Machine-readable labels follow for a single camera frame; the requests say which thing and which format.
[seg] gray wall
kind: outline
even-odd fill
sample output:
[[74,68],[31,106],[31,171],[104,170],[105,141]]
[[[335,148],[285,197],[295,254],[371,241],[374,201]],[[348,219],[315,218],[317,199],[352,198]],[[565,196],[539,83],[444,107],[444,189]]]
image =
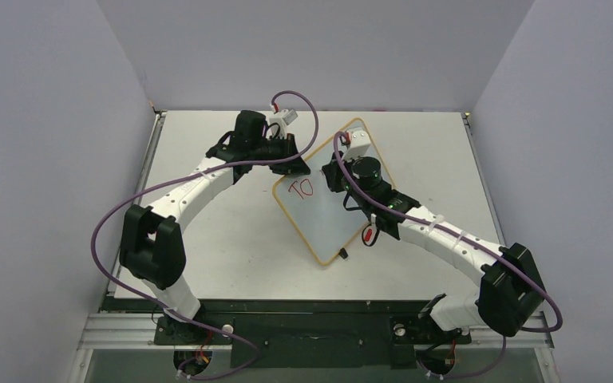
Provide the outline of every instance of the gray wall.
[[0,2],[0,381],[67,378],[106,286],[90,234],[134,189],[152,123],[95,1]]
[[533,0],[98,2],[159,109],[299,89],[323,109],[463,111]]
[[566,317],[561,377],[613,381],[613,2],[537,0],[473,127],[504,235]]

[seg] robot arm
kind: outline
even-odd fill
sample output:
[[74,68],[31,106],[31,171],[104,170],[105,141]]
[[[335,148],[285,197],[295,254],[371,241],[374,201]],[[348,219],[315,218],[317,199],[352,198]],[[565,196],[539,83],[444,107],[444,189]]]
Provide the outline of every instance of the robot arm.
[[[370,221],[371,230],[377,232],[375,237],[379,231],[384,231],[395,239],[423,247],[453,265],[480,288],[473,294],[441,294],[425,307],[420,316],[430,318],[445,332],[486,325],[505,336],[515,335],[543,299],[487,251],[508,260],[543,289],[529,250],[519,244],[507,249],[477,238],[446,222],[444,217],[432,213],[415,199],[393,189],[383,180],[379,161],[365,156],[370,138],[362,129],[347,131],[340,143],[345,149],[340,152],[344,167],[356,185],[375,202],[387,207],[382,210],[359,195],[347,181],[333,155],[322,171],[332,192],[346,193],[345,208],[346,201],[353,199],[358,207],[347,210],[361,210]],[[414,217],[423,223],[388,210]]]
[[[236,118],[235,128],[210,148],[192,174],[201,177],[178,185],[147,207],[131,206],[125,213],[119,262],[170,309],[186,318],[194,318],[201,304],[182,276],[186,264],[182,232],[216,195],[236,184],[248,173],[251,165],[221,168],[242,160],[277,160],[297,154],[295,138],[286,127],[297,117],[294,110],[283,110],[270,116],[273,135],[267,138],[270,126],[262,113],[244,110]],[[301,158],[272,164],[277,174],[309,174]],[[171,318],[177,316],[165,311]]]

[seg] gray floor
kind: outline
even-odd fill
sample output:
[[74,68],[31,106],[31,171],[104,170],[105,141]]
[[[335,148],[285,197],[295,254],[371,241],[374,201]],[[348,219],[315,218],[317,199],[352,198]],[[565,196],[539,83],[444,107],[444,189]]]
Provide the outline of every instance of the gray floor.
[[[457,365],[453,373],[475,371],[485,367],[496,358],[499,350],[457,350]],[[224,371],[228,367],[230,352],[220,351],[209,369]],[[172,351],[140,350],[96,350],[89,369],[86,383],[146,383],[182,382],[175,379],[172,365]],[[262,383],[313,383],[313,382],[407,382],[426,381],[418,369],[391,370],[388,366],[371,366],[360,369],[247,369],[230,377],[224,382],[262,382]],[[475,382],[518,382],[532,383],[543,381],[533,349],[508,349],[504,360],[494,370],[481,377],[462,379]]]

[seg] whiteboard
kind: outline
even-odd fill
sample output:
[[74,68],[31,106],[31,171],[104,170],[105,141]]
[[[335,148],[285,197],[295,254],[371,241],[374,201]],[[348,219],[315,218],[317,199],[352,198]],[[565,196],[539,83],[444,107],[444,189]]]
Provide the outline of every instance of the whiteboard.
[[[205,152],[233,128],[236,111],[168,111],[146,187],[189,174]],[[469,136],[459,113],[319,112],[317,143],[359,117],[374,138],[396,188],[458,227],[497,241]],[[314,118],[299,112],[290,124],[297,148],[311,138]],[[182,234],[184,277],[208,299],[431,299],[467,294],[475,286],[454,267],[420,247],[381,234],[373,247],[354,240],[346,261],[322,267],[271,193],[280,176],[257,167],[215,197]],[[143,205],[165,195],[155,191]],[[151,294],[123,268],[122,282]],[[117,288],[116,298],[135,298]]]
[[[394,186],[365,122],[354,118],[339,130],[357,128],[367,132],[372,142],[366,156],[374,157],[382,163],[382,178]],[[345,193],[333,193],[327,187],[321,167],[330,163],[334,151],[333,138],[334,135],[305,157],[304,160],[311,169],[310,175],[284,176],[274,184],[273,190],[281,210],[321,266],[332,263],[338,257],[339,251],[356,239],[368,223],[362,211],[344,210],[342,203]],[[348,204],[355,206],[352,199]]]

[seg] small whiteboard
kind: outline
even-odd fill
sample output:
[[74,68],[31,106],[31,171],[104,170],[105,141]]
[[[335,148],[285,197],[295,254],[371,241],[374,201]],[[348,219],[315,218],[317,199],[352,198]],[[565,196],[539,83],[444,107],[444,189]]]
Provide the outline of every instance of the small whiteboard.
[[[382,177],[395,188],[389,171],[363,120],[354,118],[339,130],[341,132],[354,128],[362,128],[367,132],[372,145],[368,148],[366,156],[377,158],[382,163]],[[362,211],[344,210],[342,206],[344,192],[333,193],[327,187],[321,167],[330,163],[333,154],[333,138],[334,136],[330,137],[305,157],[306,164],[311,169],[310,175],[284,176],[274,184],[273,190],[276,202],[279,203],[316,261],[322,266],[332,263],[339,255],[339,251],[356,239],[368,223]],[[349,199],[349,205],[355,205],[353,199]]]

